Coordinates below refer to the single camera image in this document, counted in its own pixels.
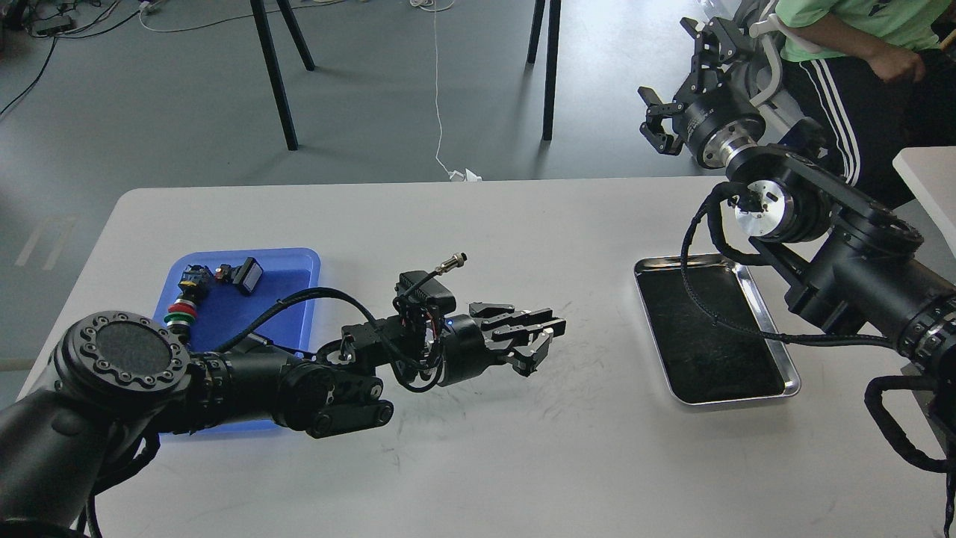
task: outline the metal connector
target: metal connector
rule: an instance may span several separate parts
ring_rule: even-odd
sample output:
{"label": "metal connector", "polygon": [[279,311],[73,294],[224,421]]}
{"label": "metal connector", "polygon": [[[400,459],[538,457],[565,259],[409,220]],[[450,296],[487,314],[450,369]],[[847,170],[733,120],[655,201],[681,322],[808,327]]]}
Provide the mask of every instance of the metal connector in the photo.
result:
{"label": "metal connector", "polygon": [[468,259],[468,256],[464,252],[455,254],[449,259],[446,259],[442,262],[441,265],[435,268],[435,272],[439,275],[443,275],[448,271],[451,271],[455,267],[462,267],[465,265],[465,260]]}

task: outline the red ring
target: red ring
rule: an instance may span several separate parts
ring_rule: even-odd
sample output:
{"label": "red ring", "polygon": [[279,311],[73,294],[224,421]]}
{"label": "red ring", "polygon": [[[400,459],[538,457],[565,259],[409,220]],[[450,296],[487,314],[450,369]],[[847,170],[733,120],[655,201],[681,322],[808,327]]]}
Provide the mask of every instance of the red ring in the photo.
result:
{"label": "red ring", "polygon": [[193,318],[199,317],[199,314],[196,313],[195,308],[193,308],[192,306],[189,306],[188,304],[183,304],[183,303],[173,303],[169,306],[169,309],[167,311],[169,313],[183,312],[184,314],[189,314]]}

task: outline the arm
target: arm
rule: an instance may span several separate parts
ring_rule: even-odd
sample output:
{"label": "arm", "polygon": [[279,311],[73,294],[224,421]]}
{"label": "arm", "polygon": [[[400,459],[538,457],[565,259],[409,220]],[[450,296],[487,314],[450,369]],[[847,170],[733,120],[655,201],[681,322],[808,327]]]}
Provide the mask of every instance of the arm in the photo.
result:
{"label": "arm", "polygon": [[920,55],[857,30],[832,13],[809,26],[788,28],[817,45],[866,60],[884,82],[919,82],[926,74]]}

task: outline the white stripe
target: white stripe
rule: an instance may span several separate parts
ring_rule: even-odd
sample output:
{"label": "white stripe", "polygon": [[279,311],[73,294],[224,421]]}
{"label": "white stripe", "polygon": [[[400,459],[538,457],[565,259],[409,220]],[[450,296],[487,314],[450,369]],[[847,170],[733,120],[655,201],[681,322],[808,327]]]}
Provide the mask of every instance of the white stripe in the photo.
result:
{"label": "white stripe", "polygon": [[61,217],[59,220],[63,228],[60,230],[60,235],[56,240],[54,249],[50,251],[50,255],[47,256],[47,262],[43,264],[44,271],[50,271],[56,266],[56,261],[63,252],[63,247],[65,247],[67,241],[70,240],[70,232],[73,231],[73,227],[76,225],[76,215],[74,214]]}
{"label": "white stripe", "polygon": [[848,159],[848,157],[847,157],[846,152],[843,151],[843,148],[841,147],[841,138],[842,138],[841,135],[842,135],[842,133],[840,132],[839,129],[837,129],[837,125],[836,125],[836,123],[834,122],[834,119],[833,119],[833,117],[832,117],[831,114],[830,114],[830,110],[827,108],[826,103],[823,102],[823,99],[824,99],[824,97],[825,97],[825,96],[824,96],[823,89],[820,87],[820,84],[818,84],[817,81],[814,80],[814,77],[810,74],[810,70],[807,69],[807,66],[804,65],[804,62],[801,61],[801,62],[798,63],[797,65],[799,65],[799,66],[800,66],[800,69],[802,69],[802,70],[804,71],[804,73],[807,74],[807,79],[810,81],[810,84],[812,84],[812,85],[814,86],[814,89],[815,89],[815,91],[816,91],[816,96],[817,96],[817,98],[818,98],[819,101],[820,101],[820,108],[823,110],[823,113],[826,115],[826,117],[827,117],[827,122],[830,123],[830,129],[833,130],[834,135],[836,135],[836,144],[837,144],[837,146],[838,146],[838,149],[839,149],[840,154],[843,156],[843,171],[844,171],[844,173],[845,173],[846,170],[850,167],[850,161],[849,161],[849,159]]}
{"label": "white stripe", "polygon": [[23,250],[20,251],[20,256],[16,257],[16,261],[13,265],[23,267],[27,264],[27,260],[30,259],[30,255],[33,254],[33,249],[36,248],[36,243],[40,242],[40,236],[43,235],[43,231],[47,225],[50,224],[51,220],[53,220],[53,218],[48,216],[44,218],[43,222],[38,224],[36,228],[33,228],[33,233],[30,234],[30,238],[27,239],[27,244],[23,245]]}
{"label": "white stripe", "polygon": [[833,74],[830,72],[830,66],[824,62],[820,61],[823,65],[823,70],[826,71],[827,80],[830,81],[830,87],[834,93],[834,99],[836,99],[836,105],[839,110],[839,115],[843,119],[843,125],[846,126],[847,134],[849,135],[850,144],[853,147],[853,155],[856,156],[856,161],[853,166],[853,175],[847,175],[847,179],[850,180],[850,185],[856,185],[859,180],[859,169],[862,168],[863,158],[859,154],[859,144],[857,144],[857,134],[853,132],[853,124],[850,123],[849,116],[846,115],[846,109],[843,107],[843,99],[839,96],[839,91],[837,90],[837,82],[834,80]]}
{"label": "white stripe", "polygon": [[819,92],[821,97],[820,105],[823,106],[823,110],[827,114],[827,119],[830,120],[830,125],[837,134],[836,146],[840,153],[843,154],[843,175],[849,178],[853,175],[856,160],[850,152],[851,144],[847,140],[846,128],[843,126],[842,118],[840,118],[837,113],[837,106],[834,104],[834,97],[831,94],[832,89],[827,85],[827,79],[823,76],[820,67],[822,61],[815,59],[810,60],[810,63],[814,66],[814,71],[816,71],[816,81],[818,83],[817,92]]}

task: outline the white cable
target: white cable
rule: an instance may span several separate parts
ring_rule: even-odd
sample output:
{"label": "white cable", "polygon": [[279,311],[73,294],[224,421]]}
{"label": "white cable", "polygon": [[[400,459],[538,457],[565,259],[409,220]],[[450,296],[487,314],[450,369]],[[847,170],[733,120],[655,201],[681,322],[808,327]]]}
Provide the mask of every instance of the white cable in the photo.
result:
{"label": "white cable", "polygon": [[455,0],[451,0],[451,3],[443,8],[434,8],[431,10],[429,8],[435,5],[435,0],[408,0],[408,4],[410,4],[411,7],[418,8],[422,11],[428,11],[429,13],[438,13],[441,11],[450,10],[451,7],[455,5]]}
{"label": "white cable", "polygon": [[[322,7],[324,7],[324,6],[332,6],[333,4],[341,4],[342,2],[345,2],[345,0],[313,0],[313,2],[314,2],[314,3],[313,3],[312,5],[309,5],[309,6],[296,6],[296,7],[293,8],[293,10],[305,10],[305,9],[307,9],[307,8],[322,8]],[[279,10],[271,10],[271,11],[266,11],[266,14],[278,13],[278,12],[279,12]],[[222,20],[217,20],[217,21],[215,21],[215,22],[210,22],[210,23],[208,23],[208,24],[202,24],[202,25],[200,25],[200,26],[193,26],[193,27],[190,27],[190,28],[176,28],[176,29],[172,29],[172,30],[160,30],[160,29],[157,29],[157,28],[149,27],[149,26],[146,25],[146,21],[144,21],[144,20],[142,19],[142,16],[143,16],[143,11],[140,10],[140,25],[143,26],[144,28],[146,28],[148,31],[150,31],[150,32],[155,32],[155,33],[157,33],[157,34],[176,34],[176,33],[179,33],[179,32],[191,32],[191,31],[193,31],[193,30],[201,30],[201,29],[203,29],[203,28],[209,28],[209,27],[211,27],[211,26],[216,26],[217,24],[223,24],[224,22],[231,22],[231,21],[234,21],[234,20],[249,18],[249,17],[252,16],[252,14],[250,13],[250,14],[246,14],[246,15],[237,15],[237,16],[234,16],[234,17],[229,17],[229,18],[225,18],[225,19],[222,19]]]}
{"label": "white cable", "polygon": [[442,152],[442,138],[445,130],[442,128],[442,112],[438,108],[438,10],[432,10],[432,27],[435,30],[435,116],[438,118],[438,147],[435,149],[435,160],[445,169],[448,179],[451,179],[451,170],[445,166],[438,154]]}

